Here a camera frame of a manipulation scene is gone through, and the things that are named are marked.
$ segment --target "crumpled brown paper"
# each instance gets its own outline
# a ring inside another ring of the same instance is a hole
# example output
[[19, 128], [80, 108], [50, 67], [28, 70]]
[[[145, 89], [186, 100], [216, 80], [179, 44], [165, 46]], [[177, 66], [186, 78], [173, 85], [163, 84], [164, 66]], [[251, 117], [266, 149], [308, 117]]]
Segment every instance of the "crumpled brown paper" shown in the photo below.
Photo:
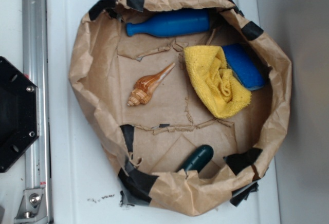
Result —
[[[126, 0], [118, 0], [117, 7], [124, 22], [143, 15], [132, 10]], [[226, 21], [217, 30], [163, 42], [157, 39], [158, 45], [145, 47], [149, 36], [139, 35], [137, 41], [125, 38], [124, 22], [105, 12], [95, 21], [90, 21], [88, 14], [81, 21], [69, 72], [72, 88], [115, 171], [123, 168], [128, 175], [125, 165], [130, 160], [141, 172], [158, 176], [149, 192], [150, 206], [191, 216], [215, 208], [229, 200], [232, 191], [251, 183], [255, 176], [264, 176], [287, 133], [291, 62], [266, 33], [248, 41], [241, 29], [249, 21], [233, 7], [228, 0], [144, 0], [145, 11], [216, 8]], [[251, 104], [237, 115], [215, 120], [191, 86], [180, 51], [185, 45], [237, 42], [253, 49], [254, 59], [270, 69], [269, 83], [254, 91]], [[159, 50], [163, 45], [167, 50]], [[143, 57], [141, 62], [133, 60], [138, 57]], [[180, 67], [164, 79], [151, 101], [128, 107], [135, 81], [171, 62]], [[133, 158], [120, 129], [124, 124], [135, 126]], [[159, 124], [169, 126], [158, 128]], [[188, 154], [204, 143], [214, 148], [214, 157], [204, 171], [176, 173]], [[249, 166], [235, 175], [223, 156], [251, 147], [263, 150], [254, 168]]]

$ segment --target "blue sponge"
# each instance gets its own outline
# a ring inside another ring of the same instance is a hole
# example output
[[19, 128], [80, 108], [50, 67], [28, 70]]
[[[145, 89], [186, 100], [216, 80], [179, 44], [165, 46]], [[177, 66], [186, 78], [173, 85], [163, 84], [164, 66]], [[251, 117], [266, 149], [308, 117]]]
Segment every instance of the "blue sponge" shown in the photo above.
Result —
[[262, 75], [240, 44], [232, 44], [222, 48], [228, 66], [246, 89], [257, 90], [265, 85]]

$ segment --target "bottle cap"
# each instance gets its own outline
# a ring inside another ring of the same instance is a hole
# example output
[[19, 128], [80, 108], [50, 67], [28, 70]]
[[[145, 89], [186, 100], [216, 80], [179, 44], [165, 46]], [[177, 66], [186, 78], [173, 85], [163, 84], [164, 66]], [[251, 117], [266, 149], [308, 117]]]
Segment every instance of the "bottle cap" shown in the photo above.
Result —
[[127, 35], [128, 36], [133, 36], [134, 35], [133, 24], [132, 23], [127, 23], [126, 30], [127, 30]]

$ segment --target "metal rail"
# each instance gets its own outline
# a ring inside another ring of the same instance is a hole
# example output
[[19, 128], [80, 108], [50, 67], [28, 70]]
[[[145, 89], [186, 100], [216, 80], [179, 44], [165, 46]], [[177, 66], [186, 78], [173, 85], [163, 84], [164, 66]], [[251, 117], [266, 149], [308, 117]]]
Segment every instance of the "metal rail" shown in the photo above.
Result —
[[26, 190], [15, 223], [52, 222], [46, 15], [46, 0], [23, 0], [23, 70], [39, 89], [40, 136], [25, 153]]

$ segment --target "towel fold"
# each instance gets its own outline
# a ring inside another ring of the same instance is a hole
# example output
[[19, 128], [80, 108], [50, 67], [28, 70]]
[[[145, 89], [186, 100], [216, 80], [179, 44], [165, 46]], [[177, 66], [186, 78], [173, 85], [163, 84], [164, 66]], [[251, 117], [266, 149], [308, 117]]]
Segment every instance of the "towel fold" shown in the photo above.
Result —
[[192, 46], [184, 54], [192, 86], [216, 118], [232, 117], [250, 104], [251, 92], [227, 68], [222, 47]]

